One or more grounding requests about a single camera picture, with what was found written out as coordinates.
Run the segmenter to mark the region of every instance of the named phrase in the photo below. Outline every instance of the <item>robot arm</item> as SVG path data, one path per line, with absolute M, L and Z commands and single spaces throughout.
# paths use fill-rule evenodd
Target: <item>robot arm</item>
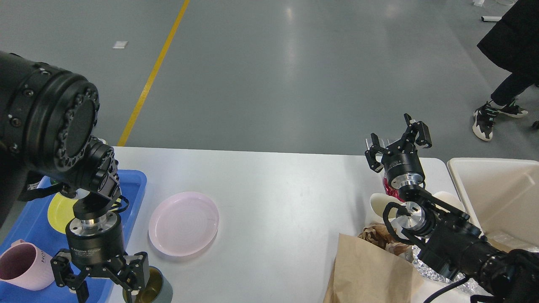
M 398 241 L 417 245 L 421 249 L 418 258 L 442 276 L 452 280 L 462 272 L 493 295 L 472 296 L 472 301 L 538 302 L 539 254 L 524 250 L 499 251 L 485 236 L 480 236 L 479 228 L 468 221 L 468 214 L 433 197 L 420 186 L 425 175 L 415 143 L 426 143 L 430 147 L 430 135 L 421 121 L 415 122 L 407 114 L 405 118 L 408 128 L 403 137 L 381 152 L 380 165 L 385 169 L 389 184 L 407 201 L 386 206 L 383 219 L 389 233 Z M 375 134 L 372 138 L 373 142 L 377 139 Z M 373 170 L 377 152 L 375 143 L 365 152 Z M 400 238 L 389 222 L 392 208 L 397 209 L 395 222 L 402 227 L 406 239 Z
M 121 197 L 118 162 L 114 149 L 91 135 L 98 110 L 98 91 L 83 76 L 0 52 L 0 205 L 58 191 L 71 197 L 79 188 L 90 192 L 73 206 L 69 249 L 51 261 L 56 284 L 79 302 L 89 296 L 88 276 L 109 278 L 131 295 L 149 278 L 147 254 L 127 255 L 121 217 L 111 211 Z M 29 173 L 59 184 L 28 190 Z

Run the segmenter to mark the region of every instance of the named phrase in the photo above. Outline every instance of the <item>blue tray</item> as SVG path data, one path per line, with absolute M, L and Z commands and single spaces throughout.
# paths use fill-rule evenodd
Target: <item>blue tray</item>
M 129 200 L 129 208 L 120 213 L 123 225 L 123 240 L 127 246 L 129 236 L 139 214 L 140 205 L 146 189 L 146 175 L 138 170 L 119 170 L 122 194 Z M 30 201 L 24 207 L 19 218 L 11 228 L 8 236 L 0 246 L 0 253 L 7 250 L 11 243 L 23 239 L 34 243 L 40 249 L 54 257 L 62 248 L 67 247 L 67 239 L 63 233 L 54 230 L 47 219 L 47 209 L 53 196 Z M 72 265 L 75 273 L 80 272 Z M 86 278 L 90 297 L 87 303 L 104 303 L 112 290 L 113 282 L 107 279 Z M 69 292 L 67 287 L 58 287 L 52 283 L 40 291 L 29 291 L 0 282 L 0 302 L 65 302 L 77 303 L 77 295 Z

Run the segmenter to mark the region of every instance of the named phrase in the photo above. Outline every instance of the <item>sneaker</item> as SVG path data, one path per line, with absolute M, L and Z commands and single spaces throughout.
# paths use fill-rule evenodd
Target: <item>sneaker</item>
M 476 109 L 473 113 L 474 122 L 472 125 L 473 133 L 481 140 L 492 140 L 492 128 L 494 118 L 498 116 L 499 111 L 488 104 Z
M 525 115 L 527 115 L 528 111 L 516 105 L 515 102 L 516 102 L 516 98 L 513 99 L 513 102 L 511 102 L 511 104 L 505 105 L 503 108 L 500 108 L 499 109 L 500 113 L 504 115 L 508 115 L 509 117 L 513 117 L 513 118 L 522 118 Z

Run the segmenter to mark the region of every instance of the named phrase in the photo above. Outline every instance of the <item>gray floor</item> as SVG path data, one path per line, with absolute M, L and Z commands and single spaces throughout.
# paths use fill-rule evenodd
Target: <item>gray floor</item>
M 116 144 L 183 1 L 0 1 L 0 49 L 86 76 L 100 92 L 95 134 Z M 399 137 L 403 113 L 430 127 L 421 156 L 537 160 L 530 114 L 500 117 L 492 142 L 472 112 L 508 72 L 475 47 L 486 0 L 191 1 L 127 146 L 364 152 Z M 125 50 L 113 50 L 127 40 Z

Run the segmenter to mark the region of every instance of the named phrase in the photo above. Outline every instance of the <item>white bin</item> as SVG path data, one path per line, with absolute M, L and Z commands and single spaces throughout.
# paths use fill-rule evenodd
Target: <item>white bin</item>
M 539 162 L 453 158 L 447 166 L 472 224 L 539 246 Z

